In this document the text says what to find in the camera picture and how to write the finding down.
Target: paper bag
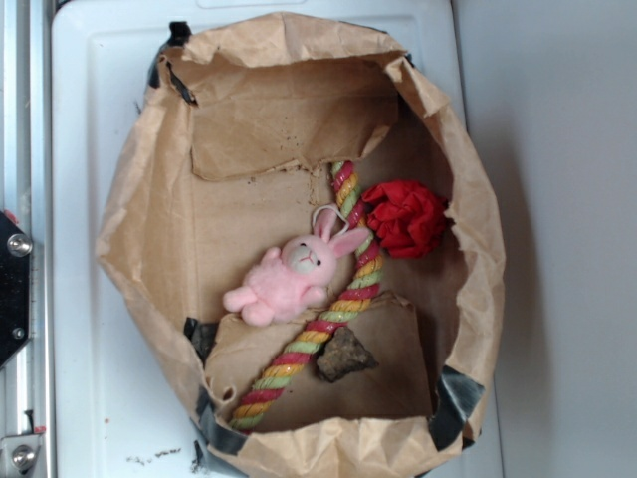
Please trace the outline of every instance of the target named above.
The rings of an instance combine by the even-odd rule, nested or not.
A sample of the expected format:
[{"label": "paper bag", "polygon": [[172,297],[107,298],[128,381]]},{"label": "paper bag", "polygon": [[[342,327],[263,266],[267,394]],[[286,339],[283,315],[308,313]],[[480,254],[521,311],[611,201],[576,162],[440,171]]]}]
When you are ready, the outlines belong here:
[{"label": "paper bag", "polygon": [[[209,450],[250,476],[412,476],[480,433],[503,312],[498,206],[448,98],[405,54],[379,31],[280,13],[173,35],[153,66],[97,253]],[[311,230],[344,160],[363,189],[421,181],[452,226],[426,257],[387,259],[385,293],[351,323],[379,368],[329,385],[309,366],[246,436],[232,408],[319,310],[252,329],[221,298]],[[352,259],[338,267],[330,300]],[[192,324],[218,325],[208,357]]]}]

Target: bolt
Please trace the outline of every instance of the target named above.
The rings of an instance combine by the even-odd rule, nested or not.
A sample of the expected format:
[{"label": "bolt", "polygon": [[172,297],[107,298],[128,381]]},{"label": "bolt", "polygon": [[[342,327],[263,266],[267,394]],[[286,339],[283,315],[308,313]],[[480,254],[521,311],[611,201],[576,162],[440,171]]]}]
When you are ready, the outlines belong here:
[{"label": "bolt", "polygon": [[11,455],[11,461],[18,471],[24,472],[31,468],[36,461],[36,452],[27,445],[20,445]]},{"label": "bolt", "polygon": [[14,234],[7,241],[9,252],[16,257],[24,257],[31,254],[33,243],[24,234]]},{"label": "bolt", "polygon": [[22,339],[24,339],[24,329],[22,329],[21,327],[16,327],[13,330],[13,338],[16,341],[21,341]]}]

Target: striped rope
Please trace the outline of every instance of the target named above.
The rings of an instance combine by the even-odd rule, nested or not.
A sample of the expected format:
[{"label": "striped rope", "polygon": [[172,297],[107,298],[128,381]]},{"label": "striped rope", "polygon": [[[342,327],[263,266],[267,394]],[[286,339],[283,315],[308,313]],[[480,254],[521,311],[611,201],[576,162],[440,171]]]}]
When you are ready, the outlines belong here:
[{"label": "striped rope", "polygon": [[[350,228],[366,225],[364,206],[360,199],[358,176],[351,161],[337,162],[331,167],[332,185],[336,204]],[[356,273],[329,310],[308,322],[306,328],[289,343],[283,352],[266,368],[252,385],[233,412],[230,426],[243,433],[250,433],[263,419],[265,413],[279,398],[292,377],[303,370],[312,355],[331,338],[336,329],[369,307],[380,288],[382,256],[370,231],[363,244],[355,251]]]}]

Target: bunny foot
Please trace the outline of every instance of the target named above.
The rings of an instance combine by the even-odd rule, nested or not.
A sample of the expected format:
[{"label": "bunny foot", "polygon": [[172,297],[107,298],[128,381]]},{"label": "bunny foot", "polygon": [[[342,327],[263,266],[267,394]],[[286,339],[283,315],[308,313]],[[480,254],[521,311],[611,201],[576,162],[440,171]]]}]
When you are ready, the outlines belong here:
[{"label": "bunny foot", "polygon": [[249,304],[241,311],[241,317],[246,324],[256,327],[268,326],[275,316],[275,311],[263,302]]}]

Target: pink bunny plush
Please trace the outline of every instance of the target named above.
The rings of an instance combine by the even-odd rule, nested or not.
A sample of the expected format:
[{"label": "pink bunny plush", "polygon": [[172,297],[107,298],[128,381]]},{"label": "pink bunny plush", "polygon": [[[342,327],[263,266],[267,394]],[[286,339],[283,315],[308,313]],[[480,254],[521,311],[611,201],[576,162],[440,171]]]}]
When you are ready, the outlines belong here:
[{"label": "pink bunny plush", "polygon": [[361,245],[369,230],[343,229],[330,239],[337,209],[335,205],[321,209],[314,235],[296,237],[283,250],[268,249],[261,263],[246,275],[243,286],[224,294],[223,305],[229,312],[241,312],[247,324],[264,327],[271,322],[289,322],[325,300],[336,259]]}]

